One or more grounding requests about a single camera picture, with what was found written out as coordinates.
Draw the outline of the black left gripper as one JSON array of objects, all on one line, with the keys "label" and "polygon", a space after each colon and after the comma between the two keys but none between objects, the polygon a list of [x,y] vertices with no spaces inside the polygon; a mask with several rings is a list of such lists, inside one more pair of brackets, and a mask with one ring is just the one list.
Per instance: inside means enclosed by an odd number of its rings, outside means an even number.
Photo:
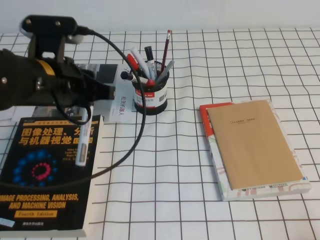
[{"label": "black left gripper", "polygon": [[86,65],[80,67],[70,57],[54,57],[51,67],[56,77],[51,89],[52,106],[83,107],[87,103],[116,97],[115,86],[97,81],[94,71]]}]

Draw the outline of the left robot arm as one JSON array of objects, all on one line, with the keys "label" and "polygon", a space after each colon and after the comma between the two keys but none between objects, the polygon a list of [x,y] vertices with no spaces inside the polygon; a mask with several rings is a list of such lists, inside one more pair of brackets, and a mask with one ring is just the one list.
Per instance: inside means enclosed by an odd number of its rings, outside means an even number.
[{"label": "left robot arm", "polygon": [[0,109],[17,106],[85,107],[99,100],[114,100],[116,88],[95,79],[73,59],[33,59],[0,51]]}]

